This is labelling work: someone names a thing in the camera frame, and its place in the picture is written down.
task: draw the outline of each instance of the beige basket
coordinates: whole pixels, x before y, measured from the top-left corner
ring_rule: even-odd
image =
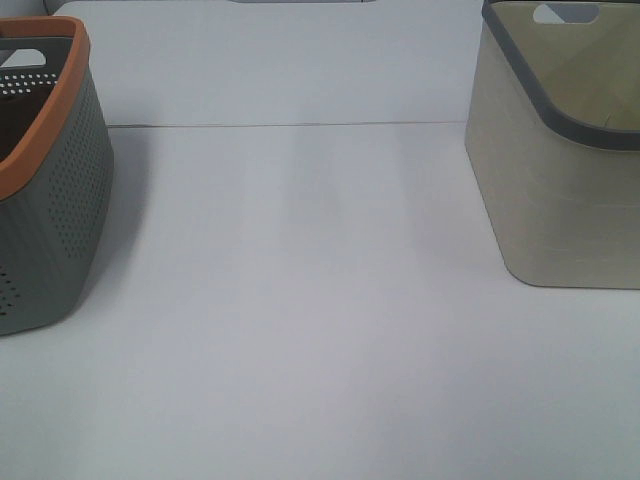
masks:
[[[529,284],[640,288],[640,4],[543,4],[483,8],[467,150],[500,250]]]

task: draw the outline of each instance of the basket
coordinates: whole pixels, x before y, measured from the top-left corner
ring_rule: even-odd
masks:
[[[102,231],[113,150],[79,20],[0,20],[0,50],[41,66],[0,67],[0,334],[74,308]]]
[[[639,2],[486,0],[483,16],[466,144],[507,268],[640,288]]]

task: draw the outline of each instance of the gray basket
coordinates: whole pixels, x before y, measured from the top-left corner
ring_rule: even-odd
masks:
[[[0,334],[8,334],[56,322],[74,308],[107,212],[113,150],[82,24],[3,20],[0,32],[13,37],[0,38],[0,49],[46,57],[42,67],[0,68],[0,114],[9,105],[5,112],[20,122],[33,117],[0,158]],[[20,108],[34,104],[35,113]]]
[[[467,150],[500,250],[532,285],[640,288],[640,5],[543,4],[483,8]]]

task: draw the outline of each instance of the storage bin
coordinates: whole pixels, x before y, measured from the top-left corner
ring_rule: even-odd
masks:
[[[568,20],[534,19],[549,7]],[[466,144],[507,268],[640,288],[640,5],[486,0],[483,16]]]
[[[76,304],[104,223],[113,150],[79,20],[0,20],[0,334],[60,320]]]

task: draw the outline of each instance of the white table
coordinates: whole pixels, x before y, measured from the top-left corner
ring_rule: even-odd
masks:
[[[111,125],[464,121],[482,0],[73,2]]]
[[[637,479],[640,297],[513,279],[463,129],[112,130],[84,302],[0,338],[0,478]]]

